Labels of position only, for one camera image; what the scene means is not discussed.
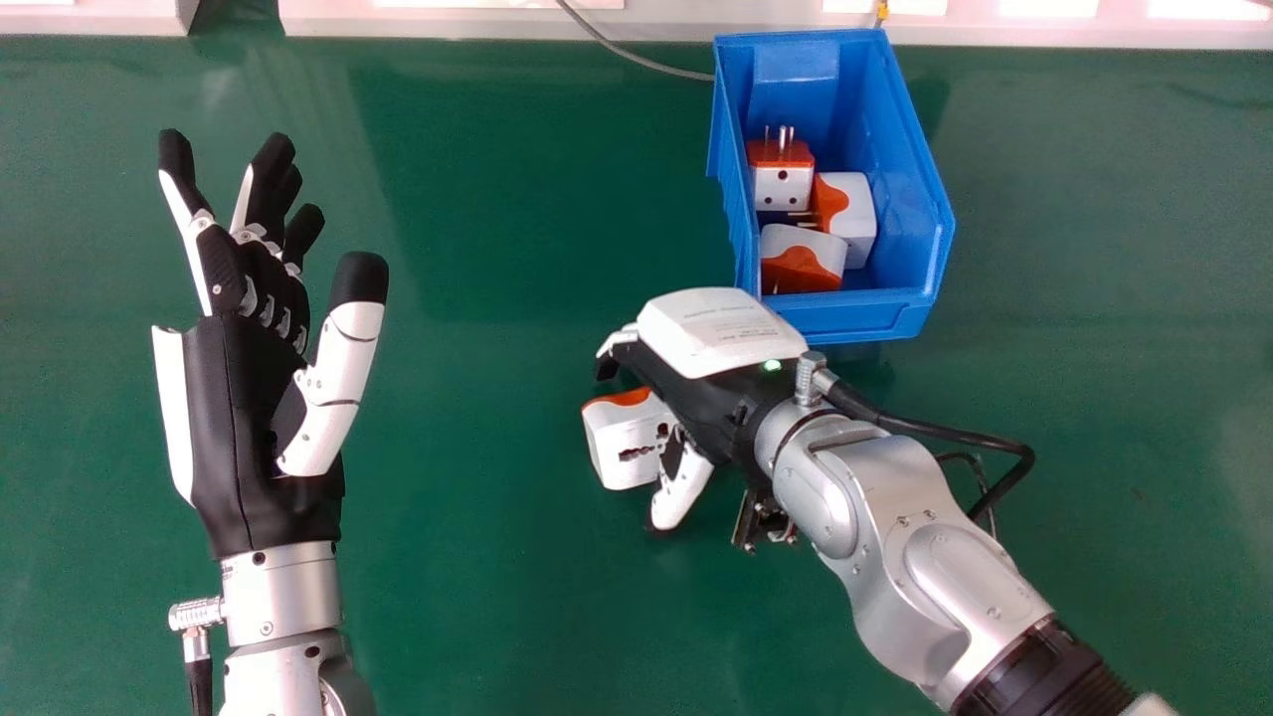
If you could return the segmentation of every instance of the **robotic hand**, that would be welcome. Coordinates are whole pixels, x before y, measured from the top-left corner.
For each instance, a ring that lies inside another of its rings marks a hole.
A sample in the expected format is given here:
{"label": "robotic hand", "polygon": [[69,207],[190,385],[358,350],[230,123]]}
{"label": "robotic hand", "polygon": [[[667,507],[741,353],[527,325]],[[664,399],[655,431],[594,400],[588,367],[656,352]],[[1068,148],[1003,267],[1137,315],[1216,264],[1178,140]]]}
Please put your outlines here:
{"label": "robotic hand", "polygon": [[323,227],[303,205],[292,141],[275,134],[243,176],[229,231],[195,186],[190,143],[159,135],[159,185],[181,231],[202,317],[151,329],[172,479],[204,521],[222,595],[173,605],[195,716],[213,712],[209,627],[224,623],[222,716],[374,715],[354,671],[336,577],[340,446],[367,385],[388,266],[346,254],[312,366],[306,251]]}
{"label": "robotic hand", "polygon": [[[649,527],[675,530],[714,466],[747,479],[733,543],[803,533],[844,584],[858,634],[890,671],[959,716],[1162,716],[1057,620],[974,521],[1029,471],[1025,445],[890,415],[826,369],[803,338],[733,288],[645,303],[597,352],[597,380],[645,387],[583,408],[605,487],[658,483]],[[1012,452],[965,515],[911,433]]]}

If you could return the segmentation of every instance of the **robotic arm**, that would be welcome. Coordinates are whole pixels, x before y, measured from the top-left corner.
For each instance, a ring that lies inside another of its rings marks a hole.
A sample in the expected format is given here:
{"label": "robotic arm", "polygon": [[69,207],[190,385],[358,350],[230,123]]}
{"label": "robotic arm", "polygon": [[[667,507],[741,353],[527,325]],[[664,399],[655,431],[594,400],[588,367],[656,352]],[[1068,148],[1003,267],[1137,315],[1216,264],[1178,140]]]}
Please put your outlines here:
{"label": "robotic arm", "polygon": [[[1007,550],[974,519],[1020,480],[1017,442],[881,412],[742,290],[649,301],[597,353],[645,386],[583,408],[593,466],[610,489],[658,483],[649,527],[675,530],[712,468],[747,479],[733,543],[802,533],[844,584],[867,650],[957,716],[1165,716],[1057,620]],[[906,434],[1016,454],[965,515],[934,456]]]}
{"label": "robotic arm", "polygon": [[323,227],[303,205],[292,141],[275,134],[248,166],[229,231],[195,185],[190,143],[159,136],[159,185],[177,222],[202,316],[151,329],[173,484],[199,513],[222,595],[173,605],[195,716],[213,713],[207,631],[225,624],[222,716],[368,716],[336,575],[345,496],[340,446],[378,344],[388,266],[346,254],[313,364],[304,254]]}

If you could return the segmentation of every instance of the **blue plastic bin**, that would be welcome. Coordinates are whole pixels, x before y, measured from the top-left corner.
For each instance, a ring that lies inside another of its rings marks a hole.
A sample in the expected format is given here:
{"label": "blue plastic bin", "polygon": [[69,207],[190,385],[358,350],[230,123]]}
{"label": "blue plastic bin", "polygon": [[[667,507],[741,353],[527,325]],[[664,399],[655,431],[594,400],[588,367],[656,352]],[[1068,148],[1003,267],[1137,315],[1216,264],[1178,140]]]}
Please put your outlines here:
{"label": "blue plastic bin", "polygon": [[760,226],[743,144],[796,129],[817,171],[867,175],[880,233],[844,289],[765,296],[810,344],[914,338],[942,283],[955,217],[883,31],[732,34],[715,39],[708,176],[721,182],[735,285],[760,296]]}

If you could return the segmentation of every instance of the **green table surface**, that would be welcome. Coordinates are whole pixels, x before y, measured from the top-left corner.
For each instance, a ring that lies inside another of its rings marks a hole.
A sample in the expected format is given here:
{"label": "green table surface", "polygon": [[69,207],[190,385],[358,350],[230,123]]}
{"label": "green table surface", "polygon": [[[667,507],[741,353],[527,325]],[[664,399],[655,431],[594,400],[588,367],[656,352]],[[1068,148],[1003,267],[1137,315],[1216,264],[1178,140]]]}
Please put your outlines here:
{"label": "green table surface", "polygon": [[[227,214],[260,141],[294,138],[328,218],[316,296],[341,251],[391,262],[341,543],[382,713],[933,712],[807,547],[728,547],[737,475],[654,541],[645,498],[592,474],[598,341],[732,280],[709,87],[588,43],[302,41],[251,15],[0,39],[0,713],[187,712],[165,610],[218,571],[150,358],[149,326],[197,311],[167,126]],[[1268,713],[1273,57],[899,57],[960,227],[923,335],[844,372],[1031,442],[1001,527],[1062,618],[1185,712]]]}

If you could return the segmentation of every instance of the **gray cable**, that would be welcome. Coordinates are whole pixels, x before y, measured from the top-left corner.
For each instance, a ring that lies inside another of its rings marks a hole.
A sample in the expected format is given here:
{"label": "gray cable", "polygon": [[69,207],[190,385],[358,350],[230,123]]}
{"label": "gray cable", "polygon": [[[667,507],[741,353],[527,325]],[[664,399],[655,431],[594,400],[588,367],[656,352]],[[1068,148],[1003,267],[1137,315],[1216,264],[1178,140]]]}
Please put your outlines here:
{"label": "gray cable", "polygon": [[642,57],[640,55],[629,52],[622,47],[615,45],[610,39],[607,39],[606,36],[597,32],[597,28],[588,24],[588,20],[583,19],[583,15],[577,13],[574,8],[572,8],[565,0],[556,0],[556,4],[559,8],[565,10],[565,14],[570,15],[570,19],[573,19],[575,23],[579,24],[580,28],[583,28],[583,32],[591,34],[592,38],[600,42],[602,47],[610,50],[615,55],[619,55],[624,60],[628,60],[630,62],[636,62],[643,68],[649,68],[657,73],[663,73],[667,75],[673,75],[685,79],[694,79],[698,82],[715,82],[715,75],[710,75],[708,73],[696,73],[694,70],[682,70],[681,68],[673,68],[671,65],[665,65],[663,62],[656,62],[649,57]]}

